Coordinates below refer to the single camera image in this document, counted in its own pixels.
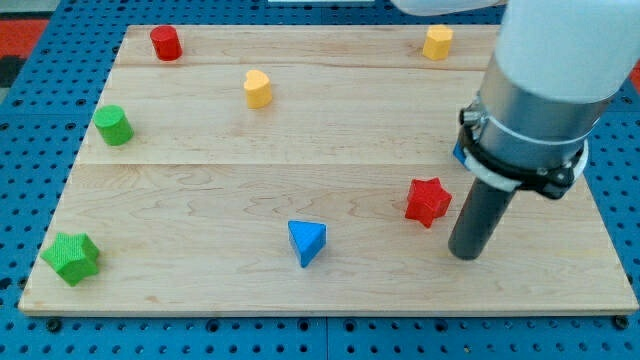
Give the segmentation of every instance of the yellow block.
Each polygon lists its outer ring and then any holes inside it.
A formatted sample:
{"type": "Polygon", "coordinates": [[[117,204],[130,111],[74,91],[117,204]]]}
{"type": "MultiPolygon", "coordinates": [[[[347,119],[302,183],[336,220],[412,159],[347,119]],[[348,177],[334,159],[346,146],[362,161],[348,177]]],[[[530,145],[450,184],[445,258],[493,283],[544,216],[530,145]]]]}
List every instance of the yellow block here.
{"type": "Polygon", "coordinates": [[[429,26],[422,55],[431,60],[444,60],[449,56],[453,30],[445,25],[429,26]]]}
{"type": "Polygon", "coordinates": [[[249,109],[261,108],[271,102],[271,82],[269,77],[260,70],[247,72],[244,91],[249,109]]]}

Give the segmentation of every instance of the toy block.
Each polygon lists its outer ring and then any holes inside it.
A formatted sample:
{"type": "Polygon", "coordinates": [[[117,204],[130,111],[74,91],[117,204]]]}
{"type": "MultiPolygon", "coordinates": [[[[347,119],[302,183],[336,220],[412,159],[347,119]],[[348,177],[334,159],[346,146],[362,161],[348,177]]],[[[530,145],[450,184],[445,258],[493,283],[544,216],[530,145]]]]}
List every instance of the toy block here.
{"type": "Polygon", "coordinates": [[[453,30],[445,25],[432,25],[427,30],[422,55],[431,60],[444,60],[449,56],[453,30]]]}
{"type": "Polygon", "coordinates": [[[407,196],[407,219],[418,220],[430,228],[433,220],[444,216],[452,196],[440,184],[440,179],[428,181],[413,179],[407,196]]]}
{"type": "Polygon", "coordinates": [[[93,123],[107,145],[118,146],[133,137],[133,129],[124,110],[118,105],[107,105],[93,114],[93,123]]]}
{"type": "Polygon", "coordinates": [[[182,47],[176,28],[170,25],[157,26],[151,30],[151,42],[156,56],[162,61],[176,60],[182,56],[182,47]]]}
{"type": "Polygon", "coordinates": [[[258,109],[271,102],[271,81],[260,70],[249,70],[244,82],[244,91],[247,96],[247,107],[258,109]]]}
{"type": "Polygon", "coordinates": [[[53,245],[40,257],[70,286],[98,273],[96,259],[100,251],[87,234],[56,234],[53,245]]]}
{"type": "Polygon", "coordinates": [[[301,267],[307,267],[311,260],[327,243],[327,226],[305,221],[289,221],[289,242],[301,267]]]}

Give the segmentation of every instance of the red cylinder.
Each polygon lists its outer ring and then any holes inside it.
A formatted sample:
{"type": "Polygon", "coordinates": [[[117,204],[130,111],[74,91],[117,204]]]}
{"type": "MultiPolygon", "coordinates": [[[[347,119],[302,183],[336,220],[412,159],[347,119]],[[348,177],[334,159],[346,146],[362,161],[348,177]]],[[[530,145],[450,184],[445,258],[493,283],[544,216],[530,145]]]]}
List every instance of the red cylinder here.
{"type": "Polygon", "coordinates": [[[171,61],[182,55],[182,47],[178,39],[178,32],[173,26],[162,25],[151,31],[151,41],[158,59],[171,61]]]}

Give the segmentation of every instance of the wooden plank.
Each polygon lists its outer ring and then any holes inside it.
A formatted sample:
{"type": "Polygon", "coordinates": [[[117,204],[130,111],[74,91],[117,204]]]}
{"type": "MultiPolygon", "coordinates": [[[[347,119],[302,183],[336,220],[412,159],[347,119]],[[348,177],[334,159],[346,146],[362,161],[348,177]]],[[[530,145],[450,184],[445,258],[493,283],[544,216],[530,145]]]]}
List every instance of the wooden plank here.
{"type": "Polygon", "coordinates": [[[637,301],[583,180],[562,200],[519,193],[480,259],[446,242],[473,177],[451,155],[495,27],[457,27],[451,57],[425,28],[179,27],[160,63],[127,32],[101,103],[136,136],[89,127],[42,248],[88,232],[101,273],[75,288],[37,259],[20,308],[60,316],[519,316],[622,314],[637,301]],[[247,110],[244,72],[274,101],[247,110]],[[454,194],[431,229],[404,219],[412,178],[454,194]],[[324,222],[306,269],[289,219],[324,222]]]}

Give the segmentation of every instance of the blue triangular block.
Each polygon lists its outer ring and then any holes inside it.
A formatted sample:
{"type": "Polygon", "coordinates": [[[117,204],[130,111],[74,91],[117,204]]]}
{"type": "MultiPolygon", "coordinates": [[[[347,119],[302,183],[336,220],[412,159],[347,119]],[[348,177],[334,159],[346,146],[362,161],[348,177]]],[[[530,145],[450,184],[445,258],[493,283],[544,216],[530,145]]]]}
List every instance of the blue triangular block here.
{"type": "Polygon", "coordinates": [[[300,266],[306,267],[327,243],[327,226],[325,224],[289,221],[289,242],[300,266]]]}

